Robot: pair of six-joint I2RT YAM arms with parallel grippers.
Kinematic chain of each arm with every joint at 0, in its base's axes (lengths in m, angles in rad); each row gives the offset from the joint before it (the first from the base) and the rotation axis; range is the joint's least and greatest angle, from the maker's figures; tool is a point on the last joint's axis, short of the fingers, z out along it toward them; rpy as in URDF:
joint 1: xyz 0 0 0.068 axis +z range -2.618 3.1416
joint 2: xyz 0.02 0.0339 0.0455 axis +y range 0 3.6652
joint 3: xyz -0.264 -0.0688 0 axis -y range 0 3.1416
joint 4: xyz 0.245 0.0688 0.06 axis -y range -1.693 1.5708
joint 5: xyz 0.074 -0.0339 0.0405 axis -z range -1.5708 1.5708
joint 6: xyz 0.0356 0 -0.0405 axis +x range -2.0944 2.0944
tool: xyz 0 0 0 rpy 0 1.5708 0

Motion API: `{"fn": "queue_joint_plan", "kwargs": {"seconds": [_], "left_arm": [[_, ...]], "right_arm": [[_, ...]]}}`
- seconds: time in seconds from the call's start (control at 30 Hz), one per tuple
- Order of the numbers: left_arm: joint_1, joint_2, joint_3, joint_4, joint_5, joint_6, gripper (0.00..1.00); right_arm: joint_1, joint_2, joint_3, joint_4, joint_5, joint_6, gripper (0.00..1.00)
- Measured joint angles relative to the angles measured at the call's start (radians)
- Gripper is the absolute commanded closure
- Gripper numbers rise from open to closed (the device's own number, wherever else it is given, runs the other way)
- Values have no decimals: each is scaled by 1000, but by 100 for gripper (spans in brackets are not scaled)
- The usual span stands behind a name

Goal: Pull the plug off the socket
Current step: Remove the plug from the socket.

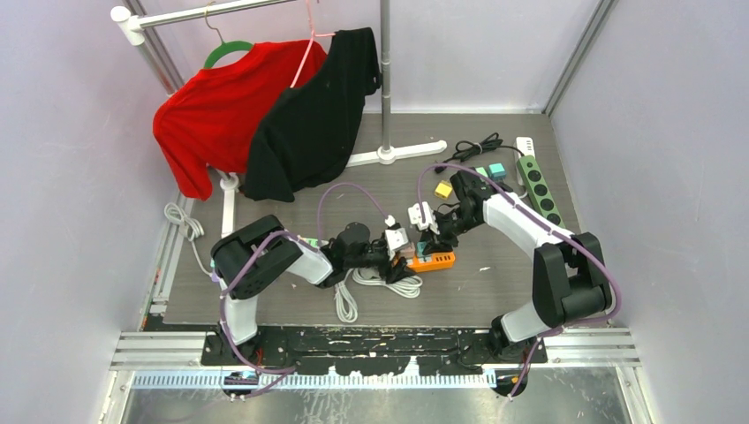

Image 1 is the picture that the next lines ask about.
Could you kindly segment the teal plug adapter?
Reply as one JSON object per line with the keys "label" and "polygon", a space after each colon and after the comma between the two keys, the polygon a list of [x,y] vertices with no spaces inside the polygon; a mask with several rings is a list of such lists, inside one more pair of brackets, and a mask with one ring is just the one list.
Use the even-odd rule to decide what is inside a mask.
{"label": "teal plug adapter", "polygon": [[504,181],[507,170],[501,163],[492,163],[487,167],[488,176],[495,182]]}

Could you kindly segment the brown plug adapter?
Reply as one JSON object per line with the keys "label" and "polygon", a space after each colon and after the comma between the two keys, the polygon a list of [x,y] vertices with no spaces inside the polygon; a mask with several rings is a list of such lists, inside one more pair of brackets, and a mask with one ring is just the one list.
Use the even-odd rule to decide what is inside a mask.
{"label": "brown plug adapter", "polygon": [[399,255],[406,259],[411,259],[416,254],[416,245],[411,242],[398,251]]}

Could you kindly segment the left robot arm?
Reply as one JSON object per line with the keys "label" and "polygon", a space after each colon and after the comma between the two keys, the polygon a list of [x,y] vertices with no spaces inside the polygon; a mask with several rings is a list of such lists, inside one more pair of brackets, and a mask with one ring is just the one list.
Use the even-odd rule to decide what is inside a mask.
{"label": "left robot arm", "polygon": [[322,289],[366,272],[386,286],[420,280],[406,259],[397,257],[406,246],[405,229],[391,216],[379,238],[363,223],[349,223],[334,238],[315,243],[289,232],[268,215],[221,238],[210,251],[213,279],[221,286],[219,325],[223,353],[245,365],[258,351],[257,307],[260,294],[280,276],[291,274]]}

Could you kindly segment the orange power strip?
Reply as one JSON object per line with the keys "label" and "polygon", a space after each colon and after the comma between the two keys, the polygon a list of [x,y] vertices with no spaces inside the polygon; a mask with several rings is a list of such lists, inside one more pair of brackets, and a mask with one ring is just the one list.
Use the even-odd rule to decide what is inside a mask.
{"label": "orange power strip", "polygon": [[445,269],[451,269],[456,261],[456,256],[453,252],[448,253],[435,253],[429,256],[419,257],[413,256],[408,259],[407,266],[416,273],[425,273],[432,271],[439,271]]}

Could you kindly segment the white power strip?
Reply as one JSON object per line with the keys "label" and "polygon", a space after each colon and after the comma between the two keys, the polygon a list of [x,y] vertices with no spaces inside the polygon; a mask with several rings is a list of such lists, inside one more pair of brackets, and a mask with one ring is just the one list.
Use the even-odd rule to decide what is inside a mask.
{"label": "white power strip", "polygon": [[527,155],[535,156],[534,143],[531,137],[517,137],[514,142],[514,147],[517,149],[517,158]]}
{"label": "white power strip", "polygon": [[304,241],[312,248],[319,249],[322,246],[321,241],[318,238],[299,237],[300,240]]}

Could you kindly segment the green power strip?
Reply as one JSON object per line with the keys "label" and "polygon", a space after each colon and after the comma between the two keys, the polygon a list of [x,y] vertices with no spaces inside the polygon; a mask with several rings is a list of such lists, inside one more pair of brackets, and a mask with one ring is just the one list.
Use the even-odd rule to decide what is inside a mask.
{"label": "green power strip", "polygon": [[516,168],[520,184],[526,189],[526,197],[533,209],[554,225],[564,228],[564,220],[535,157],[522,155],[516,161]]}

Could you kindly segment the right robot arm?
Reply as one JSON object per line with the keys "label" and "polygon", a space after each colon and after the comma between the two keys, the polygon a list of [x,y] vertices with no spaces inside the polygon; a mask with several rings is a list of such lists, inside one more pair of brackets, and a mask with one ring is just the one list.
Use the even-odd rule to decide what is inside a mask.
{"label": "right robot arm", "polygon": [[497,360],[510,363],[523,353],[525,342],[615,310],[618,289],[597,237],[550,222],[475,170],[458,167],[450,181],[458,205],[442,214],[418,200],[408,209],[411,224],[441,249],[456,246],[458,236],[485,224],[504,234],[533,265],[531,299],[490,324],[488,346]]}

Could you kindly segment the yellow plug adapter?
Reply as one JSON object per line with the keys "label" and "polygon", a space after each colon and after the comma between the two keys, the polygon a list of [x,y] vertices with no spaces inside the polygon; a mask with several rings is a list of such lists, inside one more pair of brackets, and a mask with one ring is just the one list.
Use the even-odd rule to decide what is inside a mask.
{"label": "yellow plug adapter", "polygon": [[445,180],[440,181],[434,190],[434,196],[443,200],[449,199],[452,193],[453,193],[453,187],[451,183]]}

